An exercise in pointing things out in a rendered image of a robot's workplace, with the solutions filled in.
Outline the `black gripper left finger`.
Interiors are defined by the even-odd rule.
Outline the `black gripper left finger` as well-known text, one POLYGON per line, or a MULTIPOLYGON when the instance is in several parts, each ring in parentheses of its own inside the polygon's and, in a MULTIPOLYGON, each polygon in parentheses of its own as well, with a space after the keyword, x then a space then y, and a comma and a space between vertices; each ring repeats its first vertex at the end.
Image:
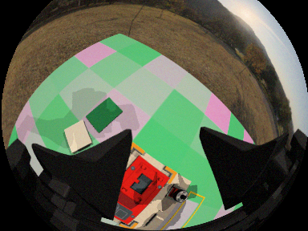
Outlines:
POLYGON ((39 144, 32 144, 32 151, 43 169, 70 184, 102 218, 113 221, 131 146, 132 130, 125 129, 74 155, 39 144))

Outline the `dark green flat square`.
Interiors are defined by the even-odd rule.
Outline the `dark green flat square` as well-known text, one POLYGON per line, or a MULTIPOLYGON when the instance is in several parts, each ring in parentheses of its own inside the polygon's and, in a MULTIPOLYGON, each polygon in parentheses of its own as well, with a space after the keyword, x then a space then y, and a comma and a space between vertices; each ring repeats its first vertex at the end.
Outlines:
POLYGON ((99 106, 96 106, 86 118, 92 123, 97 132, 101 132, 106 125, 108 126, 120 113, 121 108, 108 97, 99 106))

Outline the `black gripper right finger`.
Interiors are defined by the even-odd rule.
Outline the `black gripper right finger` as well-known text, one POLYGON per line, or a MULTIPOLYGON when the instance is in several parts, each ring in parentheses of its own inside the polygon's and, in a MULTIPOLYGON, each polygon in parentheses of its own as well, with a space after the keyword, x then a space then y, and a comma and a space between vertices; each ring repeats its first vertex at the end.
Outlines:
POLYGON ((288 138, 286 132, 266 144, 257 145, 201 126, 199 139, 225 209, 241 203, 240 199, 259 179, 272 157, 286 146, 288 138))

